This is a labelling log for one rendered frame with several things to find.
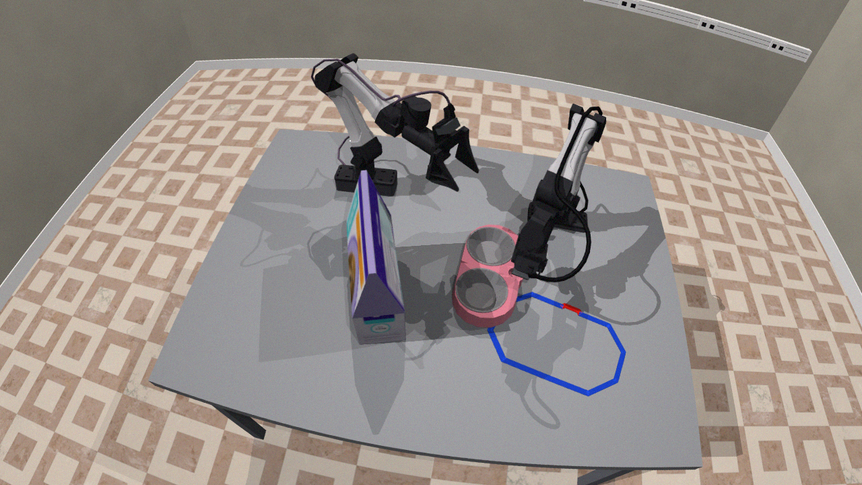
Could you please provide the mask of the grey steel bowl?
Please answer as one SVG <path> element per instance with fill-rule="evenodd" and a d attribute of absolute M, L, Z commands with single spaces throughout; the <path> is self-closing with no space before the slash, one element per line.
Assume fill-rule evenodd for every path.
<path fill-rule="evenodd" d="M 470 234 L 466 248 L 474 260 L 486 266 L 500 266 L 512 259 L 515 243 L 507 232 L 483 227 Z"/>
<path fill-rule="evenodd" d="M 489 268 L 471 268 L 461 274 L 455 291 L 463 306 L 479 313 L 495 311 L 508 296 L 504 278 Z"/>

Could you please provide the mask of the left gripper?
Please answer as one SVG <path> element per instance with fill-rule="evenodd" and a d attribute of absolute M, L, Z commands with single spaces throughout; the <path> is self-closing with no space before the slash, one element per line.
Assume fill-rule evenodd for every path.
<path fill-rule="evenodd" d="M 511 262 L 515 263 L 515 255 L 517 255 L 518 249 L 520 250 L 520 252 L 525 251 L 529 255 L 531 254 L 531 255 L 534 255 L 535 257 L 541 257 L 541 264 L 539 264 L 538 268 L 542 268 L 541 273 L 543 273 L 543 270 L 544 270 L 545 266 L 547 266 L 547 262 L 548 262 L 547 261 L 547 250 L 548 250 L 547 243 L 548 243 L 549 238 L 550 238 L 550 234 L 548 235 L 547 239 L 544 240 L 543 244 L 539 248 L 531 249 L 531 248 L 527 247 L 526 245 L 524 245 L 523 242 L 521 242 L 521 237 L 520 237 L 520 233 L 519 233 L 517 243 L 515 243 L 515 250 L 513 252 L 513 257 L 511 259 Z"/>

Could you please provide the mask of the blue tape outline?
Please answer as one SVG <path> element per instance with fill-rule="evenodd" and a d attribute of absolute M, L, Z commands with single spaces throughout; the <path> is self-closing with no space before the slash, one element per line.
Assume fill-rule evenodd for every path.
<path fill-rule="evenodd" d="M 547 302 L 548 304 L 551 304 L 552 306 L 556 306 L 558 308 L 562 308 L 562 309 L 567 308 L 571 311 L 575 311 L 576 313 L 578 313 L 578 316 L 584 317 L 585 319 L 588 319 L 588 320 L 593 321 L 595 323 L 600 323 L 600 325 L 607 327 L 607 329 L 611 333 L 612 337 L 615 339 L 615 343 L 617 344 L 618 349 L 621 350 L 621 356 L 620 356 L 618 364 L 617 364 L 617 369 L 615 372 L 615 378 L 611 379 L 607 383 L 603 383 L 597 387 L 594 387 L 594 389 L 590 389 L 590 390 L 580 389 L 580 387 L 578 387 L 576 385 L 572 385 L 570 383 L 565 383 L 563 380 L 560 380 L 560 379 L 557 379 L 555 377 L 551 377 L 550 375 L 547 375 L 545 373 L 539 372 L 538 370 L 530 368 L 530 366 L 525 366 L 525 365 L 520 364 L 518 362 L 509 360 L 507 357 L 505 357 L 504 351 L 502 351 L 501 346 L 498 343 L 498 338 L 496 337 L 496 335 L 494 333 L 494 327 L 495 326 L 494 327 L 488 327 L 488 333 L 489 333 L 490 337 L 492 338 L 492 343 L 494 344 L 496 351 L 498 351 L 498 355 L 500 357 L 501 362 L 509 364 L 511 366 L 515 366 L 515 368 L 519 368 L 520 370 L 531 373 L 532 375 L 535 375 L 536 377 L 541 377 L 542 379 L 546 379 L 548 381 L 551 381 L 551 383 L 556 383 L 558 385 L 565 387 L 566 389 L 571 389 L 574 392 L 585 394 L 586 396 L 590 396 L 591 394 L 594 394 L 596 392 L 600 392 L 601 390 L 607 389 L 607 387 L 610 387 L 611 385 L 615 385 L 616 383 L 618 383 L 620 375 L 621 375 L 622 365 L 623 365 L 624 357 L 626 355 L 626 351 L 625 351 L 625 349 L 623 349 L 621 341 L 620 341 L 620 339 L 618 339 L 618 337 L 615 333 L 615 329 L 613 329 L 613 327 L 611 327 L 611 323 L 607 323 L 605 321 L 601 321 L 600 319 L 597 319 L 596 317 L 586 315 L 585 313 L 582 313 L 582 311 L 580 311 L 579 308 L 569 306 L 569 304 L 566 304 L 566 303 L 560 304 L 556 301 L 549 300 L 549 298 L 535 294 L 534 292 L 530 292 L 530 294 L 524 294 L 521 296 L 517 296 L 517 302 L 521 301 L 521 300 L 526 300 L 527 298 L 531 298 L 531 297 L 534 297 L 537 300 L 542 300 L 543 302 Z"/>

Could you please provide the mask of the white puppy food bag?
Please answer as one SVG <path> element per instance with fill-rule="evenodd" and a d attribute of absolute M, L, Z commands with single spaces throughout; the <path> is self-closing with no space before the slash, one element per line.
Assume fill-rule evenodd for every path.
<path fill-rule="evenodd" d="M 391 213 L 367 170 L 361 170 L 347 215 L 347 250 L 358 344 L 406 340 Z"/>

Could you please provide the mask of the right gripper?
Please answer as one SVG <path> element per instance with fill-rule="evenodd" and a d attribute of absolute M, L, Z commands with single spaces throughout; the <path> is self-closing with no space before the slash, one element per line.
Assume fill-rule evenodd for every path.
<path fill-rule="evenodd" d="M 470 129 L 462 126 L 462 128 L 453 131 L 451 134 L 444 134 L 436 143 L 434 142 L 433 130 L 427 129 L 426 132 L 419 134 L 416 146 L 431 156 L 426 179 L 429 179 L 432 183 L 444 185 L 452 190 L 459 191 L 458 185 L 443 162 L 443 160 L 445 161 L 451 156 L 449 152 L 457 143 L 458 147 L 455 156 L 457 160 L 478 174 L 478 167 L 472 156 L 469 134 Z"/>

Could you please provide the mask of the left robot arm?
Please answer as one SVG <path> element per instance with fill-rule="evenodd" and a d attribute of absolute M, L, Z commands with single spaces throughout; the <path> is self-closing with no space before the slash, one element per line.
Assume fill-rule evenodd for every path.
<path fill-rule="evenodd" d="M 572 104 L 570 108 L 568 130 L 570 130 L 564 146 L 555 162 L 547 170 L 545 177 L 537 185 L 535 197 L 529 203 L 529 221 L 521 229 L 521 242 L 531 249 L 539 248 L 554 225 L 564 225 L 584 230 L 584 225 L 575 213 L 570 211 L 556 195 L 555 179 L 560 165 L 564 163 L 558 190 L 560 194 L 576 209 L 580 201 L 581 172 L 584 169 L 586 157 L 593 148 L 595 141 L 599 142 L 606 124 L 606 117 L 595 113 L 584 116 L 584 108 Z M 605 123 L 605 124 L 604 124 Z M 599 127 L 598 127 L 599 126 Z M 588 142 L 588 143 L 587 143 Z M 533 211 L 535 210 L 535 211 Z M 517 251 L 513 272 L 515 276 L 529 280 L 529 274 L 541 274 L 541 257 L 529 255 L 525 251 Z"/>

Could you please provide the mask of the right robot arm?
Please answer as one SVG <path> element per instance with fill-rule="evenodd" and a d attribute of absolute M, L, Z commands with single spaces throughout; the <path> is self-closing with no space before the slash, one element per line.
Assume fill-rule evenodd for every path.
<path fill-rule="evenodd" d="M 356 64 L 357 60 L 356 53 L 351 53 L 341 59 L 345 65 L 336 61 L 315 74 L 314 78 L 315 85 L 319 90 L 324 93 L 327 92 L 327 95 L 335 103 L 353 146 L 350 150 L 353 152 L 354 157 L 351 164 L 354 166 L 339 165 L 335 174 L 335 181 L 358 183 L 361 170 L 367 170 L 375 185 L 392 187 L 396 181 L 397 170 L 374 167 L 374 159 L 381 156 L 383 152 L 382 145 L 378 136 L 374 136 L 364 122 L 364 117 L 354 96 L 362 102 L 375 123 L 386 134 L 393 137 L 401 134 L 402 138 L 415 146 L 419 134 L 429 129 L 427 125 L 432 105 L 425 98 L 410 96 L 397 106 L 392 106 L 396 101 L 393 99 L 384 101 L 380 98 L 380 96 L 383 98 L 390 98 L 390 96 L 380 91 L 362 73 Z M 459 120 L 455 119 L 456 114 L 453 105 L 444 107 L 443 110 L 443 120 L 432 127 L 435 143 L 444 134 L 451 134 L 461 126 Z"/>

